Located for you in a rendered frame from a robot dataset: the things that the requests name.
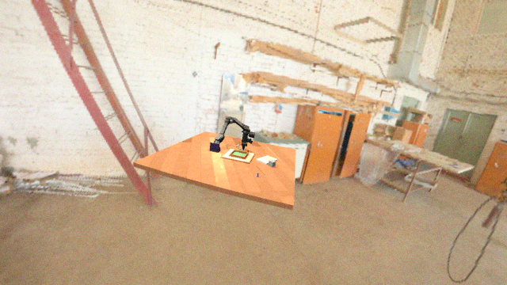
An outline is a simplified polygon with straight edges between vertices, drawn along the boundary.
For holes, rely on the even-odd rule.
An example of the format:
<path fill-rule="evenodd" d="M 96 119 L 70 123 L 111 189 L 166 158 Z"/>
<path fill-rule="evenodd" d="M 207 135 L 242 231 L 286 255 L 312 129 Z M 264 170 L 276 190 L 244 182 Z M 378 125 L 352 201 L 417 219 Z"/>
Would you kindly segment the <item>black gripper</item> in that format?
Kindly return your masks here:
<path fill-rule="evenodd" d="M 245 146 L 247 146 L 247 139 L 248 137 L 242 137 L 242 149 L 244 150 L 245 149 Z"/>

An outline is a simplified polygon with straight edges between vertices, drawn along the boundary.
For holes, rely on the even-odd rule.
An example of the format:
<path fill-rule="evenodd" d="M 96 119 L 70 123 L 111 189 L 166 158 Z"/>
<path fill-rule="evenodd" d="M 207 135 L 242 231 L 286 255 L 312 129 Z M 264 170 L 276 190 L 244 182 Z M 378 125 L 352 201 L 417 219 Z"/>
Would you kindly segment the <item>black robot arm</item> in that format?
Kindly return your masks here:
<path fill-rule="evenodd" d="M 223 125 L 221 132 L 215 137 L 215 140 L 213 141 L 213 143 L 220 144 L 224 140 L 224 138 L 225 138 L 224 133 L 225 133 L 225 130 L 227 129 L 227 125 L 232 124 L 232 123 L 236 123 L 239 127 L 241 127 L 243 129 L 243 131 L 242 131 L 243 137 L 249 136 L 250 138 L 254 138 L 255 132 L 250 131 L 249 126 L 243 124 L 242 122 L 240 122 L 239 120 L 237 120 L 234 117 L 227 116 L 227 117 L 225 117 L 224 125 Z M 253 141 L 251 139 L 247 139 L 247 143 L 252 144 L 252 142 Z"/>

